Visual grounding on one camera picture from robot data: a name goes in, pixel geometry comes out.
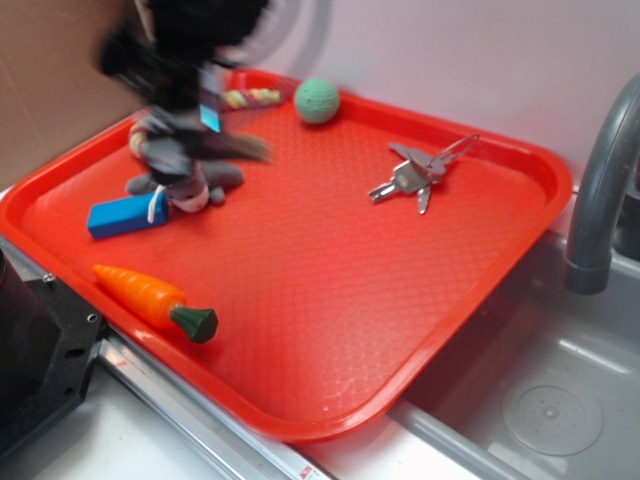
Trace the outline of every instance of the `carrot toy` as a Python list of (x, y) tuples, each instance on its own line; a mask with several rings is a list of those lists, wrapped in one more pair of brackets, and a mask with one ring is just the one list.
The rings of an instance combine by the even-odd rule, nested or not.
[(150, 325), (166, 329), (177, 324), (195, 343), (215, 335), (218, 318), (213, 309), (185, 307), (184, 293), (173, 285), (126, 268), (94, 265), (91, 270), (109, 293)]

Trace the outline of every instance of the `tray rim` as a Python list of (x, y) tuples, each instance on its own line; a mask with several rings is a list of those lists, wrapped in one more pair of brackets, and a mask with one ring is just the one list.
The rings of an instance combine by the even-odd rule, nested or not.
[[(272, 74), (265, 72), (251, 72), (252, 78), (266, 78), (275, 79), (278, 78)], [(504, 250), (499, 259), (487, 270), (473, 290), (465, 296), (465, 301), (460, 302), (455, 308), (450, 311), (445, 317), (451, 315), (456, 317), (463, 316), (468, 318), (478, 305), (491, 293), (495, 286), (511, 271), (523, 255), (538, 241), (538, 239), (544, 234), (553, 220), (562, 212), (565, 208), (571, 195), (573, 193), (573, 179), (567, 165), (556, 154), (541, 148), (536, 145), (532, 145), (519, 140), (511, 139), (505, 136), (494, 134), (491, 132), (483, 131), (476, 128), (470, 128), (458, 123), (442, 120), (436, 117), (431, 117), (422, 113), (412, 112), (406, 109), (402, 109), (395, 106), (386, 105), (373, 100), (364, 99), (353, 94), (341, 92), (343, 106), (341, 108), (340, 115), (345, 118), (352, 118), (358, 121), (366, 122), (367, 118), (370, 118), (370, 113), (378, 112), (384, 113), (384, 115), (401, 116), (407, 122), (413, 124), (413, 128), (427, 128), (432, 130), (438, 128), (442, 132), (447, 134), (462, 136), (468, 134), (470, 131), (479, 133), (481, 136), (481, 142), (487, 149), (491, 148), (493, 151), (503, 150), (505, 153), (519, 151), (521, 154), (525, 153), (531, 158), (536, 158), (542, 161), (542, 164), (538, 162), (530, 162), (532, 164), (526, 165), (525, 173), (528, 173), (532, 178), (536, 179), (536, 183), (541, 186), (546, 196), (546, 203), (543, 210), (536, 217), (535, 221), (529, 224), (529, 226), (523, 230), (515, 242), (511, 243), (509, 248)], [(86, 142), (71, 149), (69, 152), (63, 154), (58, 159), (52, 161), (50, 164), (28, 175), (20, 182), (18, 182), (0, 201), (0, 234), (5, 236), (7, 240), (11, 241), (15, 246), (21, 249), (25, 254), (33, 258), (45, 269), (56, 273), (60, 278), (68, 282), (74, 289), (83, 295), (88, 301), (95, 302), (96, 295), (94, 292), (94, 283), (82, 277), (76, 277), (72, 275), (72, 272), (68, 271), (68, 267), (61, 262), (53, 252), (49, 252), (46, 248), (41, 247), (37, 241), (23, 232), (20, 226), (20, 212), (25, 211), (28, 208), (28, 201), (30, 198), (37, 198), (34, 195), (42, 195), (47, 191), (52, 190), (64, 181), (71, 178), (78, 170), (78, 164), (87, 167), (95, 162), (100, 161), (105, 154), (112, 153), (120, 148), (111, 148), (110, 142), (107, 139), (122, 139), (125, 141), (128, 135), (130, 126), (135, 121), (135, 118), (140, 113), (134, 113), (133, 115), (117, 122), (113, 126), (109, 127), (105, 131), (97, 134)], [(94, 160), (91, 160), (90, 155), (86, 155), (86, 152), (99, 152), (99, 155), (95, 155)], [(499, 160), (491, 160), (494, 163), (500, 164)], [(546, 175), (548, 178), (555, 180), (555, 185), (540, 184), (538, 181), (540, 175)], [(57, 181), (50, 181), (51, 177), (57, 179)], [(112, 315), (131, 315), (118, 305), (109, 304), (109, 308), (101, 308), (105, 317)], [(442, 321), (438, 327), (434, 329), (436, 333), (439, 329), (444, 329), (447, 322)], [(448, 338), (455, 335), (455, 331), (451, 335), (447, 335)], [(167, 365), (164, 360), (159, 358), (160, 355), (170, 355), (173, 361), (180, 362), (189, 360), (189, 383), (191, 383), (196, 389), (202, 391), (200, 386), (203, 382), (211, 383), (210, 376), (206, 376), (202, 367), (194, 365), (190, 358), (180, 355), (175, 349), (171, 349), (170, 345), (165, 345), (165, 342), (158, 337), (153, 339), (147, 339), (148, 343), (145, 345), (139, 344), (141, 348), (146, 349), (151, 355), (156, 357), (161, 363)], [(334, 438), (356, 426), (368, 423), (378, 416), (385, 413), (395, 400), (402, 394), (402, 391), (415, 378), (415, 376), (425, 367), (425, 362), (420, 358), (420, 352), (428, 350), (434, 351), (433, 356), (437, 355), (444, 344), (433, 345), (433, 342), (429, 341), (429, 338), (425, 338), (419, 346), (409, 355), (404, 362), (397, 369), (390, 379), (383, 383), (378, 390), (376, 390), (368, 400), (352, 409), (345, 412), (342, 415), (330, 418), (323, 422), (294, 422), (291, 420), (278, 418), (264, 410), (258, 408), (250, 401), (237, 394), (233, 388), (223, 382), (221, 379), (215, 377), (214, 383), (216, 384), (217, 392), (220, 392), (220, 397), (223, 398), (221, 402), (223, 408), (230, 411), (232, 414), (238, 415), (245, 423), (251, 428), (258, 430), (261, 434), (278, 438), (285, 442), (291, 443), (303, 443), (307, 441), (318, 441)], [(388, 392), (393, 390), (397, 392), (395, 395), (390, 396)], [(216, 398), (211, 399), (214, 402), (219, 400)]]

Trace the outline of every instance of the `screw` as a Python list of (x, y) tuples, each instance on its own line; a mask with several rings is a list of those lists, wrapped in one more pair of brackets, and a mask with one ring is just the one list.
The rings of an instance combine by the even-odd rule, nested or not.
[(53, 283), (56, 280), (58, 280), (58, 277), (56, 277), (53, 273), (47, 273), (42, 277), (42, 281), (44, 283)]

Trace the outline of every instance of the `keys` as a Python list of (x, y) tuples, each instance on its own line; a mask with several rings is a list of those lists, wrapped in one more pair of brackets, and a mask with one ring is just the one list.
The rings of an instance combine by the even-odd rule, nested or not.
[(423, 177), (413, 166), (411, 160), (407, 160), (393, 169), (393, 177), (390, 182), (383, 183), (378, 188), (371, 190), (369, 196), (373, 203), (378, 203), (398, 191), (407, 194), (415, 193), (430, 183), (431, 179)]
[(418, 213), (424, 214), (429, 205), (431, 185), (441, 182), (447, 173), (446, 166), (466, 153), (478, 138), (478, 135), (464, 137), (435, 157), (416, 148), (407, 148), (400, 143), (390, 143), (389, 148), (406, 160), (393, 169), (391, 180), (371, 190), (369, 197), (376, 204), (398, 192), (417, 193)]

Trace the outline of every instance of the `blue block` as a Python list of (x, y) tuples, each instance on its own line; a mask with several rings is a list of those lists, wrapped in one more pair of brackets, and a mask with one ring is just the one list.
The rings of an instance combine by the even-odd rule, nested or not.
[(163, 193), (158, 196), (153, 223), (147, 221), (149, 202), (153, 195), (152, 192), (94, 205), (87, 223), (89, 233), (93, 238), (105, 238), (164, 225), (169, 220), (169, 200)]

